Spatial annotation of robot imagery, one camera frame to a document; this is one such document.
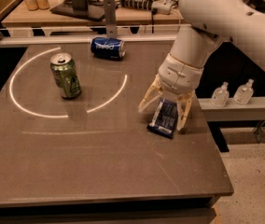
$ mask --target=concrete floor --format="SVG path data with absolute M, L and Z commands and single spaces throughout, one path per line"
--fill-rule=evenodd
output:
M 222 129 L 230 152 L 221 153 L 234 194 L 216 203 L 213 223 L 265 224 L 265 133 L 259 144 L 253 128 Z

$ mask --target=bottle with white cap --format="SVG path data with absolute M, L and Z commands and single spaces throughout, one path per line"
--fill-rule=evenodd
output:
M 221 87 L 215 89 L 211 104 L 215 107 L 223 107 L 229 99 L 228 82 L 224 82 Z
M 239 105 L 246 105 L 251 97 L 253 96 L 254 90 L 253 86 L 253 79 L 249 79 L 246 84 L 241 85 L 234 94 L 234 101 Z

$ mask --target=robotic hand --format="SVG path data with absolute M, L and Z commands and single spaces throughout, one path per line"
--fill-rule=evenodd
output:
M 143 112 L 164 91 L 176 94 L 177 130 L 185 125 L 192 96 L 209 56 L 222 42 L 232 42 L 265 69 L 265 14 L 247 6 L 243 0 L 179 0 L 179 10 L 190 26 L 180 28 L 138 107 Z

